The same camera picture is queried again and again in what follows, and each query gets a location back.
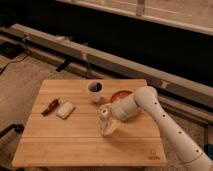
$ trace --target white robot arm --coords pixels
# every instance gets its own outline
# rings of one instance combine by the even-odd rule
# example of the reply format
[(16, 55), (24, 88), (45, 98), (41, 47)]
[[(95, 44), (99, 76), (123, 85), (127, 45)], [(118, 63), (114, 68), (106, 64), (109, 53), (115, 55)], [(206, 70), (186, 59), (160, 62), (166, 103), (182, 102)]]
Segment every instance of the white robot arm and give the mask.
[(159, 126), (189, 171), (213, 171), (213, 162), (188, 134), (163, 110), (153, 87), (141, 87), (112, 104), (112, 114), (127, 120), (142, 107)]

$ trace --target wooden table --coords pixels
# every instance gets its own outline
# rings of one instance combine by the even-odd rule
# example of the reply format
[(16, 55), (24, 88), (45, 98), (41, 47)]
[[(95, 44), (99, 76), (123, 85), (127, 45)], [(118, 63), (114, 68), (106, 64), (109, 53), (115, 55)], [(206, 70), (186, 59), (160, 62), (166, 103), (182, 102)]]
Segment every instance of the wooden table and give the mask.
[[(13, 159), (14, 167), (69, 166), (162, 166), (166, 164), (160, 133), (153, 119), (142, 112), (113, 135), (103, 138), (99, 130), (99, 106), (88, 96), (91, 80), (45, 80)], [(118, 90), (146, 86), (145, 80), (100, 80), (103, 97)], [(67, 120), (55, 112), (41, 112), (55, 98), (71, 101), (76, 110)]]

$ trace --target red chili pepper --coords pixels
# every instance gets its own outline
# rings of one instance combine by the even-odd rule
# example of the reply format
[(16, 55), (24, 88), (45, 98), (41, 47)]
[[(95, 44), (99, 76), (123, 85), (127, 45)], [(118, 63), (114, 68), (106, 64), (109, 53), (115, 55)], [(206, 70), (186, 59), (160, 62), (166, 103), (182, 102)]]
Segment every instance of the red chili pepper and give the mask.
[(57, 108), (58, 105), (59, 105), (59, 100), (58, 99), (54, 99), (41, 114), (43, 116), (46, 116), (47, 114), (52, 112), (55, 108)]

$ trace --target floor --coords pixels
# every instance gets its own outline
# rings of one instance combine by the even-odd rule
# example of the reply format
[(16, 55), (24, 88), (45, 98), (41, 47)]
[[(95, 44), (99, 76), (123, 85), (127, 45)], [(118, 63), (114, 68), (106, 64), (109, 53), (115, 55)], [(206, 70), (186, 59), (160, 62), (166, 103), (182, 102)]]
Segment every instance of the floor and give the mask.
[[(0, 56), (0, 67), (9, 60)], [(0, 75), (0, 130), (11, 123), (26, 123), (31, 107), (35, 100), (39, 87), (44, 79), (84, 79), (78, 75), (66, 71), (57, 72), (55, 67), (28, 57), (24, 61), (11, 64)], [(171, 115), (180, 126), (200, 145), (204, 144), (204, 128), (193, 122), (184, 120)], [(16, 147), (20, 135), (11, 132), (0, 139), (0, 165), (12, 168)], [(163, 137), (165, 153), (168, 159), (166, 167), (148, 167), (148, 168), (49, 168), (50, 171), (185, 171), (181, 162), (178, 160), (172, 147), (166, 138)], [(40, 171), (41, 168), (28, 168), (27, 171)]]

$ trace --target white sponge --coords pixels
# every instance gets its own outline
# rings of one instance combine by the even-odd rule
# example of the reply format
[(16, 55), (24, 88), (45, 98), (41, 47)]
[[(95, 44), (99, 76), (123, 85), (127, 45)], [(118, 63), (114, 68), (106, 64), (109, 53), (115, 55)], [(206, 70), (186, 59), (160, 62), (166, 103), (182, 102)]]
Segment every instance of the white sponge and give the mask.
[(75, 109), (75, 106), (70, 103), (64, 103), (57, 111), (56, 116), (60, 117), (61, 119), (66, 119)]

